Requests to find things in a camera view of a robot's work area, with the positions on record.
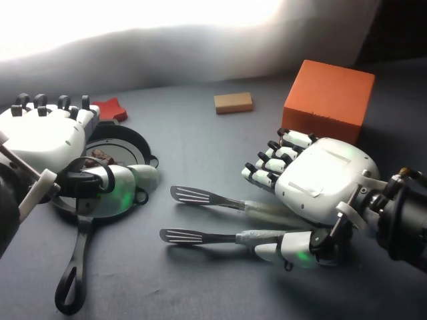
orange box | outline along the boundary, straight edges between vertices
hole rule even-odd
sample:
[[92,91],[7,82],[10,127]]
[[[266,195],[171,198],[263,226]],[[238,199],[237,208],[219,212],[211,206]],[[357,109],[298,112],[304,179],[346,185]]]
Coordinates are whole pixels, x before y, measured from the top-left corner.
[[282,127],[357,141],[375,76],[305,60],[286,99]]

bright light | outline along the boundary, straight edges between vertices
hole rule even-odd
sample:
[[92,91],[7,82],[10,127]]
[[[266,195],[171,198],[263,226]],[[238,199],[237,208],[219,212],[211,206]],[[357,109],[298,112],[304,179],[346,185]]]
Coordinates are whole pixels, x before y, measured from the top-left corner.
[[78,39],[177,25],[247,27],[269,21],[283,0],[14,0],[0,4],[0,59]]

white backdrop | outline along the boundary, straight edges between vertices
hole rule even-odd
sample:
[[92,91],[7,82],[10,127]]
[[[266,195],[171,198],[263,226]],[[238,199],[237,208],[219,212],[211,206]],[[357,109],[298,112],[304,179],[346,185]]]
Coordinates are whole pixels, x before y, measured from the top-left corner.
[[304,59],[351,65],[380,0],[10,2],[0,5],[0,105],[21,92],[56,98],[257,77]]

gray table surface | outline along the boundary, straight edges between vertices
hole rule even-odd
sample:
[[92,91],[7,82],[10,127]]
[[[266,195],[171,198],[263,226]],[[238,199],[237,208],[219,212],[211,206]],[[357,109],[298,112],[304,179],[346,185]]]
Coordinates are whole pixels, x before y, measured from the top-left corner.
[[[389,177],[403,165],[427,171],[426,61],[366,68],[377,74],[358,142]],[[373,240],[354,236],[354,263],[290,273],[236,245],[182,249],[163,227],[217,233],[272,228],[227,209],[177,205],[171,185],[234,199],[277,202],[241,176],[270,139],[294,76],[117,93],[160,160],[161,183],[147,205],[100,227],[87,255],[87,297],[70,319],[425,319],[427,276],[392,262]],[[214,95],[249,91],[255,110],[215,114]],[[63,319],[54,294],[73,251],[76,227],[38,206],[0,260],[0,319]]]

